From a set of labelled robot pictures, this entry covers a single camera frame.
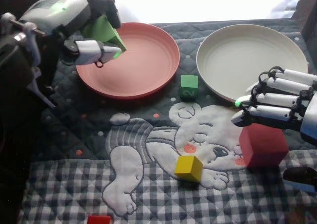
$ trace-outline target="pink plate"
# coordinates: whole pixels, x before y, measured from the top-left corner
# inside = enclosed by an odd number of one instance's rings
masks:
[[[78,65],[81,79],[93,90],[116,99],[135,99],[162,88],[175,74],[179,49],[162,29],[144,23],[123,23],[118,33],[127,51],[97,68]]]

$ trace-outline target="orange dot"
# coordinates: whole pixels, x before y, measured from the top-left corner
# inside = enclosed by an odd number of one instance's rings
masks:
[[[82,152],[81,150],[77,150],[77,151],[76,151],[76,155],[80,156],[80,155],[82,155],[82,154],[83,154],[83,152]]]
[[[244,166],[245,165],[245,162],[244,162],[244,159],[239,157],[239,158],[236,158],[235,159],[235,163],[239,166]]]
[[[186,145],[184,146],[184,151],[185,151],[186,153],[195,153],[196,150],[197,150],[197,148],[196,148],[196,146],[193,145],[193,144],[186,144]]]

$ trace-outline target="red cube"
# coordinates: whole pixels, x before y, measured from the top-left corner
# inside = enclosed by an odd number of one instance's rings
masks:
[[[242,129],[239,142],[247,168],[278,166],[289,151],[281,129],[256,123]]]
[[[111,217],[109,216],[88,216],[87,224],[112,224]]]

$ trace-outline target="gingham pattern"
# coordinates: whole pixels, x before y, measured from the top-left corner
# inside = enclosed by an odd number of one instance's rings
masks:
[[[285,186],[281,173],[290,167],[317,168],[314,150],[291,151],[280,169],[230,173],[228,188],[205,189],[178,182],[156,164],[145,165],[144,178],[133,192],[137,211],[118,218],[102,201],[114,178],[108,161],[36,162],[19,215],[22,224],[85,224],[88,215],[112,215],[115,224],[281,224],[291,207],[317,202],[315,194]]]

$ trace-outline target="number on green cube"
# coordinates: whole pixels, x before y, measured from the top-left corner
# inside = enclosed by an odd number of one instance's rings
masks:
[[[180,97],[195,98],[198,94],[198,76],[182,74]]]

